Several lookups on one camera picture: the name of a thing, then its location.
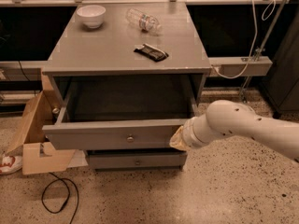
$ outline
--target desk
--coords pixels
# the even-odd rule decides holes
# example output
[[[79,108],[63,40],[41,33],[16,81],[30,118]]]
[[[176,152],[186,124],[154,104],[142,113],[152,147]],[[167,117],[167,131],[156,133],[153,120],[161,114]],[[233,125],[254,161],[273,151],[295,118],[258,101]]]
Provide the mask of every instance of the desk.
[[[74,14],[43,69],[63,107],[43,131],[56,149],[86,150],[94,169],[182,166],[186,153],[169,147],[169,140],[198,115],[211,70],[188,10],[184,3],[104,7],[97,30]],[[163,33],[130,26],[130,7],[155,16]],[[144,43],[169,57],[156,63],[135,53]]]

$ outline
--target cabinet top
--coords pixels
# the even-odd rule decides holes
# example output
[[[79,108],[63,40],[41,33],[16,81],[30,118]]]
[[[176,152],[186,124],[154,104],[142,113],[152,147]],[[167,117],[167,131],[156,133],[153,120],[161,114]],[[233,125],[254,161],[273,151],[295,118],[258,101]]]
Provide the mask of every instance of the cabinet top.
[[[104,4],[105,21],[88,29],[75,12],[43,68],[46,75],[92,76],[105,74],[209,73],[211,66],[184,3]],[[160,35],[135,28],[125,19],[129,8],[156,17]],[[150,44],[169,54],[154,62],[136,52]]]

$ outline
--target white shoe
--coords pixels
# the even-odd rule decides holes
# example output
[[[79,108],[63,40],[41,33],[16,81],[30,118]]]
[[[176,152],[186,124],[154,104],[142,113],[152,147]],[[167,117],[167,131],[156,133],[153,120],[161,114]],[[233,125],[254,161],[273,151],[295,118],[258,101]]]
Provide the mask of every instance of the white shoe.
[[[22,167],[21,156],[3,155],[2,163],[0,163],[0,175],[10,175],[17,172]]]

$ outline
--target drawer knob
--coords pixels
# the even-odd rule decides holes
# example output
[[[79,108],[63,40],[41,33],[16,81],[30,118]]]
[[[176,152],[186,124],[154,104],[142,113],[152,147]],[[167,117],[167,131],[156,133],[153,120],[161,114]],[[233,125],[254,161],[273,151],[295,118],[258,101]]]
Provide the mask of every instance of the drawer knob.
[[[127,141],[128,141],[128,143],[133,143],[134,142],[134,138],[131,135],[129,135],[127,137]]]

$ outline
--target floor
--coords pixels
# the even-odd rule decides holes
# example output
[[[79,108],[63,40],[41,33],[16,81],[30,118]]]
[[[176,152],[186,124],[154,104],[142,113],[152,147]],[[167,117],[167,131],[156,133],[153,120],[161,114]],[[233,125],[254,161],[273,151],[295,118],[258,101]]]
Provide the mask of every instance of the floor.
[[[232,91],[204,91],[201,112],[214,100],[239,102]],[[272,109],[256,90],[248,105],[270,117]],[[0,151],[6,149],[20,116],[0,116]],[[290,114],[282,119],[299,121]],[[79,191],[73,223],[299,223],[298,163],[245,137],[214,141],[188,153],[183,170],[96,173],[71,168],[60,177]],[[0,176],[0,222],[69,223],[76,207],[75,190],[65,210],[51,214],[41,195],[55,178],[49,174]],[[59,209],[66,196],[61,183],[46,192],[45,203]]]

